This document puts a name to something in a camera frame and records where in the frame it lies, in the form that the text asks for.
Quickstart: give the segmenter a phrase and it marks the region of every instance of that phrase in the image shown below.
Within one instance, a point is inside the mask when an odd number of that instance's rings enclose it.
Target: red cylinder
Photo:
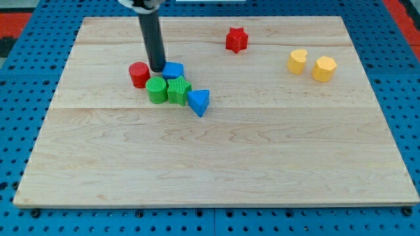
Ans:
[[[150,72],[147,64],[135,62],[129,67],[129,73],[134,87],[139,89],[146,87],[146,82],[150,79]]]

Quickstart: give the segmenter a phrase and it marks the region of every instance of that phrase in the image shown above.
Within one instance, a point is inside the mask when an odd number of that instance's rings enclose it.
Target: blue block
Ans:
[[[166,62],[162,72],[162,77],[167,81],[168,79],[176,79],[184,75],[184,65],[175,62]]]
[[[199,116],[202,117],[210,102],[209,90],[194,90],[188,92],[188,105]]]

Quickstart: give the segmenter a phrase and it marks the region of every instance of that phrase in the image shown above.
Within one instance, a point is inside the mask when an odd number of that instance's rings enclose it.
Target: yellow block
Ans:
[[[300,75],[306,64],[306,56],[308,52],[305,49],[297,49],[290,52],[287,68],[291,73]]]
[[[334,59],[322,56],[315,62],[312,77],[316,81],[326,83],[333,77],[335,69],[337,69],[337,63]]]

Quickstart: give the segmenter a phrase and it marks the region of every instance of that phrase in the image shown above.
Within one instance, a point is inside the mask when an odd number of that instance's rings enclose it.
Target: wood grain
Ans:
[[[419,196],[339,17],[162,18],[202,118],[131,85],[136,18],[86,18],[14,203],[22,208],[360,207]],[[246,51],[224,49],[244,26]],[[305,48],[302,75],[286,68]],[[335,59],[328,83],[310,77]]]

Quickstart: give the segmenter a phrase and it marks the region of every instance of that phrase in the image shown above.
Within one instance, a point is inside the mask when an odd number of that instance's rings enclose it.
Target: toy block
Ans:
[[[290,52],[287,68],[291,73],[300,75],[306,64],[306,56],[308,52],[305,49],[297,49]]]
[[[333,58],[322,56],[315,62],[314,69],[312,69],[312,77],[319,82],[326,83],[334,75],[337,69],[337,63]]]
[[[150,79],[149,67],[143,62],[135,62],[130,65],[129,73],[134,87],[143,89]]]
[[[176,79],[180,76],[184,76],[184,65],[175,62],[166,62],[165,67],[162,71],[162,77],[165,80]]]
[[[195,90],[188,92],[188,105],[199,117],[203,116],[209,102],[209,90]]]
[[[166,81],[162,77],[153,77],[146,82],[147,95],[154,104],[168,100]]]
[[[168,79],[168,98],[169,103],[178,103],[181,106],[185,106],[187,100],[187,92],[191,91],[191,83],[184,79],[184,76],[180,76],[176,79]]]
[[[248,34],[244,32],[243,28],[230,28],[226,36],[226,49],[232,50],[235,53],[246,49],[248,46]]]

